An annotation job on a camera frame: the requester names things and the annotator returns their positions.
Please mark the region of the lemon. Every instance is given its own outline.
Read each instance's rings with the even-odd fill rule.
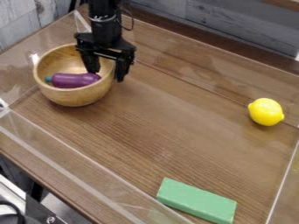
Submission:
[[[247,109],[252,120],[264,126],[274,126],[286,119],[280,104],[271,99],[255,100]]]

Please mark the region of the wood grain surface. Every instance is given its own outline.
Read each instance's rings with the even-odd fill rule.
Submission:
[[[266,3],[274,4],[280,7],[286,7],[292,11],[299,11],[299,1],[298,0],[263,0]]]
[[[52,44],[58,44],[55,38],[64,42],[72,29],[68,26],[66,17],[25,43],[44,39],[45,32]],[[136,21],[135,33],[126,33],[126,38],[138,46],[138,62],[126,82],[115,83],[99,102],[64,108],[33,90],[13,110],[152,197],[168,177],[235,200],[235,223],[264,223],[295,149],[298,128],[287,123],[272,128],[258,126],[244,105],[262,95],[292,105],[298,76],[144,22]],[[16,55],[15,49],[7,53]],[[287,122],[295,125],[298,116],[291,111],[286,111]],[[74,182],[68,179],[55,185],[60,179],[48,173],[55,169],[43,167],[39,159],[31,160],[31,155],[19,156],[23,151],[11,150],[13,146],[7,139],[1,142],[4,155],[68,203],[74,203],[74,194],[90,193],[76,186],[71,192]],[[63,164],[60,148],[45,148],[39,148],[43,155]],[[66,166],[74,175],[99,187],[95,168],[75,168],[84,167],[84,160],[75,154],[68,158]],[[90,195],[78,199],[75,207],[99,221],[100,213],[92,207],[100,207],[100,202],[90,200]]]

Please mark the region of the green block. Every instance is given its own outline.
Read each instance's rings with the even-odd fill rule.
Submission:
[[[218,224],[231,224],[238,202],[186,185],[170,178],[163,180],[156,199],[188,214]]]

